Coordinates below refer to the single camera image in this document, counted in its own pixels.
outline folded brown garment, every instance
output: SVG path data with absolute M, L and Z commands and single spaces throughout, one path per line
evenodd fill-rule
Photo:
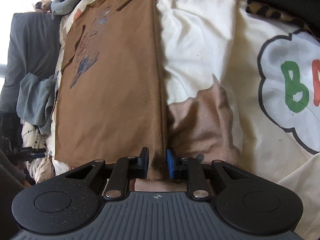
M 273 8 L 272 6 L 253 1 L 253 0 L 247 0 L 247 8 L 246 8 L 247 13 L 251 14 L 256 14 L 256 15 L 261 15 L 264 17 L 268 17 L 271 19 L 277 19 L 283 22 L 295 24 L 298 27 L 300 27 L 302 30 L 310 33 L 313 35 L 313 37 L 320 42 L 320 28 L 311 24 L 307 23 L 304 20 L 291 16 L 289 13 Z
M 67 35 L 55 158 L 115 163 L 150 151 L 148 178 L 166 178 L 166 101 L 156 0 L 96 0 Z

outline white bedsheet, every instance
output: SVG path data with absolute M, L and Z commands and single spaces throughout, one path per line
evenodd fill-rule
M 304 205 L 303 217 L 296 232 L 304 239 L 317 240 L 320 236 L 320 156 L 316 148 L 318 124 L 311 124 L 307 130 L 310 138 L 301 141 L 292 130 L 282 129 L 280 123 L 291 117 L 296 118 L 293 125 L 299 131 L 311 114 L 320 114 L 312 105 L 314 91 L 310 71 L 316 58 L 311 58 L 312 53 L 294 50 L 297 46 L 308 46 L 311 51 L 316 51 L 319 44 L 310 36 L 297 33 L 293 34 L 298 37 L 295 38 L 297 43 L 286 43 L 289 45 L 281 50 L 283 43 L 277 43 L 282 42 L 280 35 L 290 37 L 298 28 L 248 15 L 245 6 L 244 0 L 157 1 L 167 103 L 170 105 L 195 98 L 199 91 L 210 88 L 213 83 L 222 84 L 233 112 L 233 122 L 230 124 L 233 144 L 242 150 L 240 167 L 296 192 Z M 67 21 L 67 25 L 71 26 L 72 18 Z M 259 55 L 269 44 L 273 46 L 268 47 L 273 54 L 261 66 Z M 306 111 L 313 107 L 304 118 L 300 118 L 300 112 L 289 109 L 290 112 L 286 108 L 286 87 L 279 71 L 283 62 L 297 60 L 301 81 L 309 89 L 310 100 Z M 267 83 L 261 82 L 261 73 L 267 75 Z M 274 82 L 280 92 L 265 94 Z M 299 95 L 294 95 L 293 100 L 299 101 Z M 275 109 L 274 116 L 271 117 L 263 109 Z M 52 135 L 47 142 L 53 155 L 54 127 L 52 122 Z M 57 161 L 54 161 L 54 166 L 58 174 L 69 169 L 69 166 Z

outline person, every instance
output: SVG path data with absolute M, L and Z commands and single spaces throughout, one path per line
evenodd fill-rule
M 9 240 L 19 232 L 19 227 L 12 215 L 11 205 L 14 197 L 31 185 L 26 175 L 13 166 L 3 151 L 0 150 L 0 239 Z
M 50 12 L 51 11 L 51 0 L 41 0 L 36 3 L 36 10 L 41 10 L 42 12 Z

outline metal screw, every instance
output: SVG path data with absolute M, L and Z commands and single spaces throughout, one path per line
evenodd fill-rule
M 106 197 L 109 197 L 109 198 L 116 198 L 120 196 L 121 196 L 120 190 L 113 189 L 106 192 Z
M 205 190 L 196 190 L 193 192 L 193 195 L 196 197 L 196 198 L 205 198 L 207 196 L 209 196 L 209 193 Z

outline gray cushion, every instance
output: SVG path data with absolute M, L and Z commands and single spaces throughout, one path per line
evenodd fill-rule
M 0 113 L 15 113 L 21 80 L 27 73 L 45 79 L 54 74 L 60 43 L 61 17 L 15 13 L 11 23 L 8 64 L 0 95 Z

